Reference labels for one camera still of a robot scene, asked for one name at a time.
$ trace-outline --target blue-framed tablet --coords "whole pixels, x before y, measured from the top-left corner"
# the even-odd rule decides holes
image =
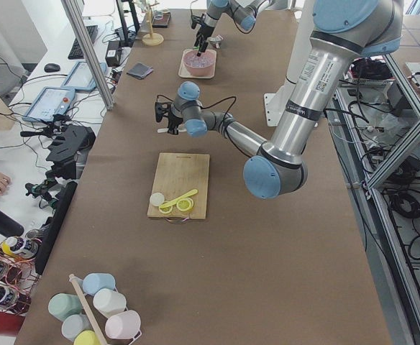
[[[54,115],[63,115],[76,97],[73,88],[43,88],[32,102],[23,120],[28,122],[52,122]]]
[[[106,63],[100,63],[100,68],[103,74],[105,74],[108,66]],[[90,92],[95,89],[96,84],[93,79],[92,73],[86,61],[78,61],[74,64],[73,69],[69,72],[66,77],[62,88],[73,88],[76,91]]]

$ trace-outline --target white desk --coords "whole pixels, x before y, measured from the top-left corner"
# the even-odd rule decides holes
[[[107,34],[112,33],[113,28],[119,25],[111,17],[99,17],[96,21],[86,21],[86,25],[97,24],[99,26],[99,33],[97,40],[94,43],[94,48],[99,61],[104,61],[107,43],[103,43],[102,39]],[[77,60],[68,60],[68,53],[74,41],[74,33],[72,27],[68,25],[57,42],[47,51],[44,58],[41,59],[35,70],[29,76],[29,80],[39,77],[41,75],[55,75],[55,74],[68,74]],[[122,53],[122,60],[126,60],[130,49],[124,49]],[[48,63],[57,63],[60,65],[61,70],[56,73],[46,73],[44,66]],[[55,76],[54,78],[38,78],[26,83],[22,90],[14,97],[11,104],[19,102],[33,102],[37,94],[45,86],[61,86],[64,81],[64,76]],[[77,93],[76,99],[81,100],[87,97],[87,93]],[[17,105],[13,109],[18,114],[24,114],[28,106]],[[78,121],[86,121],[90,123],[81,123],[84,126],[91,127],[95,134],[98,133],[100,123],[103,120],[103,115],[106,112],[104,103],[100,96],[93,96],[81,102],[79,111],[74,119]],[[40,199],[34,199],[32,196],[26,196],[27,192],[24,185],[26,183],[41,183],[45,179],[45,171],[50,169],[51,163],[46,162],[45,158],[49,155],[50,151],[41,146],[38,137],[31,137],[27,144],[36,152],[34,153],[31,148],[23,145],[23,139],[19,133],[22,130],[33,129],[27,128],[29,123],[24,122],[20,127],[16,123],[8,132],[0,132],[0,147],[8,147],[0,149],[0,171],[12,179],[12,184],[9,186],[7,192],[0,196],[0,210],[5,214],[18,221],[24,227],[25,233],[30,229],[40,228],[48,216],[52,215],[50,207],[45,209],[39,208]],[[46,137],[40,137],[43,146],[46,147],[51,143],[51,140]],[[10,345],[14,343],[14,337],[0,336],[0,345]]]

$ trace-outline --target light blue joint cover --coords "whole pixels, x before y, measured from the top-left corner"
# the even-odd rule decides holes
[[[200,94],[201,89],[192,81],[185,81],[178,88],[178,95],[187,101],[195,101]]]
[[[316,0],[314,24],[328,34],[345,32],[366,20],[379,0]]]
[[[399,37],[389,42],[366,47],[361,52],[361,56],[363,56],[364,58],[369,58],[370,56],[384,55],[384,54],[390,54],[392,52],[395,52],[398,49],[398,47],[400,47],[401,38],[402,37]]]
[[[272,199],[280,193],[280,176],[274,165],[264,157],[254,156],[244,166],[247,189],[261,199]]]
[[[207,124],[204,120],[190,119],[186,121],[184,127],[193,138],[202,137],[207,133]]]
[[[213,6],[216,6],[222,9],[226,7],[229,3],[228,0],[211,0],[210,2],[213,4]]]
[[[253,28],[253,25],[255,25],[256,19],[253,16],[245,17],[242,22],[240,23],[240,26],[245,31],[249,31]]]

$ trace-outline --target keyboard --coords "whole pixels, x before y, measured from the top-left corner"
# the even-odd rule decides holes
[[[98,34],[98,26],[96,25],[89,25],[86,27],[88,35],[90,36],[90,39],[92,43],[95,42],[96,36]],[[75,60],[75,59],[83,59],[83,52],[81,49],[81,45],[79,45],[78,39],[74,39],[73,46],[71,48],[71,51],[68,55],[69,60]]]

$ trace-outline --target black box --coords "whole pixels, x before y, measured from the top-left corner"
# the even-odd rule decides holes
[[[106,64],[109,67],[117,67],[121,64],[122,46],[121,41],[109,41],[106,50]]]

